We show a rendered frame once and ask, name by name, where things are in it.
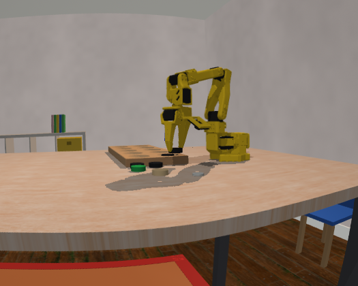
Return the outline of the beige disc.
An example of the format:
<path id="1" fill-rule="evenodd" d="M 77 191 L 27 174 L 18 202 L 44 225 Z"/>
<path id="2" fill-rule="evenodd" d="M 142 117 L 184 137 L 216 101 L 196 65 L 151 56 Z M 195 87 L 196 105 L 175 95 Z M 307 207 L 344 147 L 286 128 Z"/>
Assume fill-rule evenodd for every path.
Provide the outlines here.
<path id="1" fill-rule="evenodd" d="M 168 175 L 168 169 L 166 169 L 166 168 L 152 169 L 152 175 L 153 176 L 167 176 Z"/>

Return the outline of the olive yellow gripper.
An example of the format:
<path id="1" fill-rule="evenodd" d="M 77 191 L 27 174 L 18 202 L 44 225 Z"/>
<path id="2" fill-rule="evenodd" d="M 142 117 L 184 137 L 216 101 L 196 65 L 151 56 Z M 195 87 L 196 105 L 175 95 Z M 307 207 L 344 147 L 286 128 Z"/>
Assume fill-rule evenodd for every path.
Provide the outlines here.
<path id="1" fill-rule="evenodd" d="M 172 107 L 163 107 L 162 109 L 164 111 L 160 114 L 160 118 L 161 124 L 165 126 L 165 143 L 169 152 L 173 149 L 173 138 L 175 127 L 177 125 L 179 129 L 179 148 L 183 148 L 185 144 L 190 124 L 193 124 L 194 128 L 197 130 L 211 128 L 211 125 L 201 117 L 192 116 L 192 108 L 190 107 L 183 107 L 182 105 L 176 106 L 175 104 L 172 104 Z"/>

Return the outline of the green disc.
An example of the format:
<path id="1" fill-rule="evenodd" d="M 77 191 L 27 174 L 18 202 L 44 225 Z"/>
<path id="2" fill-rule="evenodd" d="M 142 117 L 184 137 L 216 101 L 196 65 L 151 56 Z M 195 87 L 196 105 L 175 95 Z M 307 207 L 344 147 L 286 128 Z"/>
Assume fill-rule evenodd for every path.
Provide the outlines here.
<path id="1" fill-rule="evenodd" d="M 144 172 L 144 171 L 146 171 L 146 166 L 145 165 L 132 165 L 131 171 L 132 172 Z"/>

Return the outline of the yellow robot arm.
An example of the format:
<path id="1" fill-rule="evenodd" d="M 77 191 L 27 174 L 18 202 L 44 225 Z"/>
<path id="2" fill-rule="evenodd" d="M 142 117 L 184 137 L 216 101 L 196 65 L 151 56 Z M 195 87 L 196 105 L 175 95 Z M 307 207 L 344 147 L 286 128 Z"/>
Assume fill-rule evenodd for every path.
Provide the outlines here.
<path id="1" fill-rule="evenodd" d="M 223 120 L 228 110 L 231 74 L 232 71 L 227 68 L 213 67 L 202 71 L 185 70 L 166 79 L 167 100 L 176 106 L 188 106 L 192 105 L 192 89 L 189 85 L 213 78 L 205 108 L 205 118 L 211 128 L 204 130 L 210 159 L 219 159 L 220 162 L 250 160 L 250 154 L 246 153 L 248 134 L 225 132 L 226 123 Z M 219 109 L 214 111 L 218 101 Z"/>

